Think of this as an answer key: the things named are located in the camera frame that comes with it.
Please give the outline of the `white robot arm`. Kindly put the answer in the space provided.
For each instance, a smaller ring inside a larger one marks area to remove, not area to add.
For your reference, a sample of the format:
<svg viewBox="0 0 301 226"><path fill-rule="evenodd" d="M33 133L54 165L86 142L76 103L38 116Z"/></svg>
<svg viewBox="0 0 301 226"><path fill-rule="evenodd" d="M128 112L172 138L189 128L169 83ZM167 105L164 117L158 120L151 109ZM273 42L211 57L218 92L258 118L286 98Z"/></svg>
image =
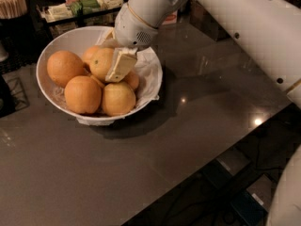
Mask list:
<svg viewBox="0 0 301 226"><path fill-rule="evenodd" d="M115 20L123 47L151 45L167 15L186 0L129 0ZM301 9L285 0L196 0L301 107Z"/></svg>

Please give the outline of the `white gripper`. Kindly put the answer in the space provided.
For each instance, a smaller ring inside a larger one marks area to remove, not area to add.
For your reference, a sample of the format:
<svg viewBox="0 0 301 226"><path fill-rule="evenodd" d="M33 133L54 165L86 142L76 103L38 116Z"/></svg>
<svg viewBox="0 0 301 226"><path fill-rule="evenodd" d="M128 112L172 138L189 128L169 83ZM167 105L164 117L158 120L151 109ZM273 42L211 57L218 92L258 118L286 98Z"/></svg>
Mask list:
<svg viewBox="0 0 301 226"><path fill-rule="evenodd" d="M145 24L128 4L124 4L116 17L115 29L112 28L100 44L102 48L115 48L105 81L120 82L137 62L136 49L131 48L149 47L157 34L156 28Z"/></svg>

